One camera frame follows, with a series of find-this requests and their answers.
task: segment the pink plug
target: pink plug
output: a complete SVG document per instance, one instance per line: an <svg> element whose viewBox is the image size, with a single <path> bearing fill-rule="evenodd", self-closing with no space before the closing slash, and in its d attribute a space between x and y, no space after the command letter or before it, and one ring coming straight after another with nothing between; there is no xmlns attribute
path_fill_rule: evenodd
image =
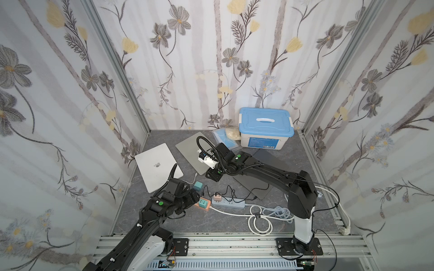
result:
<svg viewBox="0 0 434 271"><path fill-rule="evenodd" d="M216 194L216 195L214 195L213 197L214 197L214 200L215 200L215 201L221 201L221 196L220 196L220 195L217 195L217 194Z"/></svg>

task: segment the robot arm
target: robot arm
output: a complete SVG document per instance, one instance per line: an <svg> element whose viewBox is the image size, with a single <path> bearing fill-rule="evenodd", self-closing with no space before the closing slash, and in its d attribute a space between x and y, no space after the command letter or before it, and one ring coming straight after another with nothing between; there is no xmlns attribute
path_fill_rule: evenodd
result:
<svg viewBox="0 0 434 271"><path fill-rule="evenodd" d="M217 157L217 161L201 148L199 139L213 147L212 156ZM307 172L284 171L264 164L245 152L235 156L223 143L214 147L204 137L198 137L197 144L201 149L199 160L210 166L206 173L207 178L218 182L223 174L242 174L260 179L286 193L288 209L294 215L294 250L299 254L311 250L314 238L312 212L318 192L313 183L310 183L312 180ZM88 263L83 271L143 270L158 255L168 255L171 252L173 234L161 228L161 224L173 213L179 215L185 212L185 209L197 203L200 198L188 184L173 178L176 166L177 164L172 168L168 181L139 211L136 225L107 256L97 264Z"/></svg>
<svg viewBox="0 0 434 271"><path fill-rule="evenodd" d="M169 254L173 234L160 225L174 212L177 215L183 213L200 198L188 184L173 178L176 166L173 166L168 181L139 211L136 225L99 263L88 263L83 271L143 270L158 255Z"/></svg>
<svg viewBox="0 0 434 271"><path fill-rule="evenodd" d="M208 169L207 178L218 182L223 174L251 176L269 183L288 195L288 210L294 215L294 249L299 254L310 251L314 238L312 213L318 197L310 175L302 170L295 173L278 169L262 163L249 153L240 152L235 156L223 143L214 147L207 138L201 136L197 138L197 145L201 149L199 160L212 159L201 147L200 139L212 146L212 156L217 158L213 158L215 164Z"/></svg>

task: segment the white wall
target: white wall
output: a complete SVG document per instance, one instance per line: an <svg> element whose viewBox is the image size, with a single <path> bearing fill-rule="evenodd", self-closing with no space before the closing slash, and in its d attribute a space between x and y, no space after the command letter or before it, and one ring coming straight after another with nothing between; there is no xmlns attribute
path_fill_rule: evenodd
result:
<svg viewBox="0 0 434 271"><path fill-rule="evenodd" d="M1 266L81 270L109 233L145 133L79 1L0 6Z"/></svg>
<svg viewBox="0 0 434 271"><path fill-rule="evenodd" d="M433 265L433 41L432 1L387 1L307 131L382 270Z"/></svg>
<svg viewBox="0 0 434 271"><path fill-rule="evenodd" d="M171 15L171 4L183 16ZM369 1L96 0L95 5L151 129L232 126L241 107L255 106L284 108L300 128L358 24L356 14ZM247 18L249 7L254 16L246 27L240 13ZM188 29L179 32L175 17ZM236 22L247 29L242 44L231 29ZM155 24L170 35L167 47L153 47ZM318 43L327 37L328 43ZM230 67L223 62L227 48L237 52L230 56L238 63ZM247 60L249 77L238 69Z"/></svg>

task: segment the box label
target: box label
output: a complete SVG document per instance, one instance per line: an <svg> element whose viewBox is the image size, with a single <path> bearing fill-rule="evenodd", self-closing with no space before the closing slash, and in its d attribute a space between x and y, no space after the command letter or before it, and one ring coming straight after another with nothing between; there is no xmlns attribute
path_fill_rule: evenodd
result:
<svg viewBox="0 0 434 271"><path fill-rule="evenodd" d="M279 139L251 137L249 139L249 147L275 149Z"/></svg>

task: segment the power strip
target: power strip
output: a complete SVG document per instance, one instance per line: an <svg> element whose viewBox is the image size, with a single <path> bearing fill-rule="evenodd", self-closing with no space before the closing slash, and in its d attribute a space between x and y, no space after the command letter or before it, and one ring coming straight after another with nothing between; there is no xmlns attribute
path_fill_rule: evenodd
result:
<svg viewBox="0 0 434 271"><path fill-rule="evenodd" d="M243 199L237 199L234 198L232 201L227 201L225 198L222 198L221 201L215 201L214 198L211 201L211 204L214 206L225 206L225 207L232 207L237 209L244 209L246 207L246 202L234 202L235 201L242 201Z"/></svg>

